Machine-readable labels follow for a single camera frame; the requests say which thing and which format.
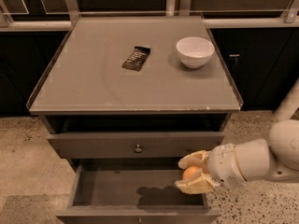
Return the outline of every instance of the black cabinet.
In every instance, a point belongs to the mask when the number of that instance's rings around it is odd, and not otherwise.
[[[65,32],[0,34],[0,115],[29,115],[26,102]]]
[[[299,77],[299,29],[212,33],[244,100],[243,110],[276,109]]]

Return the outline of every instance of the drawer knob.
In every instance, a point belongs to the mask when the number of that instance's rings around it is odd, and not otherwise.
[[[140,145],[135,146],[134,153],[142,153],[142,148]]]

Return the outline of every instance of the terrazzo floor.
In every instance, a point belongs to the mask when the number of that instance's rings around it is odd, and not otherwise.
[[[299,119],[299,113],[292,119]],[[223,144],[267,139],[273,124],[271,111],[233,114]],[[66,208],[75,174],[50,147],[47,135],[39,118],[0,119],[1,224],[62,223],[55,212]],[[218,188],[207,200],[220,211],[213,224],[299,223],[299,183],[253,181],[238,189]]]

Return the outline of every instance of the closed drawer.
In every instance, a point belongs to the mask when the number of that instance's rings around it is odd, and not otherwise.
[[[204,195],[183,194],[174,186],[181,171],[172,158],[85,162],[67,209],[57,214],[65,224],[195,224],[219,215]]]
[[[66,159],[182,157],[210,150],[222,139],[222,132],[61,133],[48,138]]]

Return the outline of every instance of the gray tabletop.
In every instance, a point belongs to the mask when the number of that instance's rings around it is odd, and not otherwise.
[[[178,59],[186,36],[209,39],[200,17],[81,18],[30,111],[236,111],[215,53],[199,69]],[[151,49],[141,71],[122,68],[135,46]]]

